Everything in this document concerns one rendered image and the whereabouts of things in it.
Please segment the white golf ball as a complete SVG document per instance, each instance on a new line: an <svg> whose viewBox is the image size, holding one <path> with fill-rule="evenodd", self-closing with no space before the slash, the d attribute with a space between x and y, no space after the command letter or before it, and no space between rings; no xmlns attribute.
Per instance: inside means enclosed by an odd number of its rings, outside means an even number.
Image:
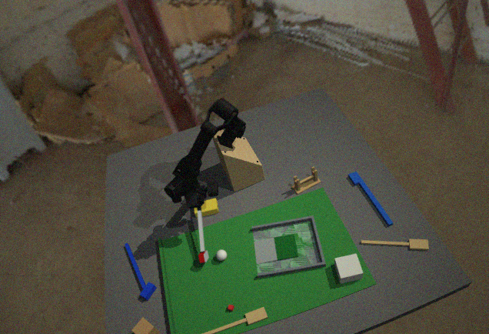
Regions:
<svg viewBox="0 0 489 334"><path fill-rule="evenodd" d="M226 253L226 251L225 251L225 250L223 250L223 249L219 249L219 250L217 251L217 253L216 253L216 257L217 257L217 259L218 259L218 260L223 261L223 260L225 260L225 259L226 259L226 257L227 257L227 253Z"/></svg>

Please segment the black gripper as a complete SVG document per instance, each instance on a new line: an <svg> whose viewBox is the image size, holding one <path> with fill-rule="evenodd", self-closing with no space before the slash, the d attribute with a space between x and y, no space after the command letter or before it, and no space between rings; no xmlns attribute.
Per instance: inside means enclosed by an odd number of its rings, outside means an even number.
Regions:
<svg viewBox="0 0 489 334"><path fill-rule="evenodd" d="M186 196L186 190L194 191L194 189L198 189L199 191L201 191L201 196L204 196L204 199L206 199L206 193L208 193L208 196L210 196L210 197L218 195L218 183L217 182L208 182L207 187L205 187L204 185L200 186L200 183L198 182L198 180L196 180L196 182L193 185L189 185L186 187L187 188L180 194L179 197L177 197L176 199L172 199L172 201L174 203L182 202L182 199L181 199L182 196L184 196L185 198L187 197Z"/></svg>

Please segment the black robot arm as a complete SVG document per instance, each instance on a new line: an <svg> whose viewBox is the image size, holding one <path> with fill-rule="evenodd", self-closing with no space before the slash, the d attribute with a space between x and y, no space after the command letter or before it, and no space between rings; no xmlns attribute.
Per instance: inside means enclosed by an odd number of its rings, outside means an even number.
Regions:
<svg viewBox="0 0 489 334"><path fill-rule="evenodd" d="M219 115L224 119L223 125L215 126L209 122L211 113ZM223 98L217 99L214 104L208 109L208 114L204 122L200 126L200 132L191 147L190 152L180 160L173 175L175 178L164 188L165 193L172 199L176 199L187 188L186 186L193 185L200 172L201 157L203 156L209 142L215 134L222 130L221 136L217 135L220 145L233 149L232 143L237 138L241 138L245 132L246 123L242 121L236 109ZM178 170L181 171L178 171ZM190 209L199 208L205 203L204 196L201 196L201 191L186 190L187 207Z"/></svg>

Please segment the green putting mat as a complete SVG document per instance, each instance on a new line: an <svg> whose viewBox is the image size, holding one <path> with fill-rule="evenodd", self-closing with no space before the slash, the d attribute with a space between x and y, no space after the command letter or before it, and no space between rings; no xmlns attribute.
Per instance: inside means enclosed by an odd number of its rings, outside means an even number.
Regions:
<svg viewBox="0 0 489 334"><path fill-rule="evenodd" d="M258 278L253 225L314 216L326 267ZM215 334L239 334L377 285L324 189L203 227L208 261L199 262L199 229L163 240L176 334L202 334L264 307L268 318ZM219 249L225 260L216 257ZM362 279L341 283L334 258L357 254ZM233 311L228 306L233 305Z"/></svg>

